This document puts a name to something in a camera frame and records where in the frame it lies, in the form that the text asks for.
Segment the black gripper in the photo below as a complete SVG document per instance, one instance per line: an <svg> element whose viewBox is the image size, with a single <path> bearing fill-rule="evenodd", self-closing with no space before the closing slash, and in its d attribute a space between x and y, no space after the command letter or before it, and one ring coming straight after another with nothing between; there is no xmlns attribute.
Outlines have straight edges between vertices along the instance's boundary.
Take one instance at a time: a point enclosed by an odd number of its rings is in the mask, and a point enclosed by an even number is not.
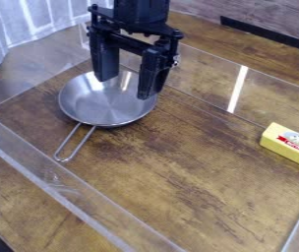
<svg viewBox="0 0 299 252"><path fill-rule="evenodd" d="M157 95L179 62L181 30L169 24L170 3L114 3L89 7L93 65L101 82L119 74L119 51L142 55L138 98Z"/></svg>

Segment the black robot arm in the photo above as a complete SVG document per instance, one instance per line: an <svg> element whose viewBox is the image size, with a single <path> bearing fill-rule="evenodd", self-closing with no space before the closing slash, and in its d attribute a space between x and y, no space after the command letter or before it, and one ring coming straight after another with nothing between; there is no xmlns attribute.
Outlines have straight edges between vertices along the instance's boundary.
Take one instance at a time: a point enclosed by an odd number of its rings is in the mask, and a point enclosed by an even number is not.
<svg viewBox="0 0 299 252"><path fill-rule="evenodd" d="M89 38L97 78L105 82L119 73L119 51L142 57L137 96L149 99L165 85L179 64L181 30L167 25L171 0L114 0L113 8L89 7Z"/></svg>

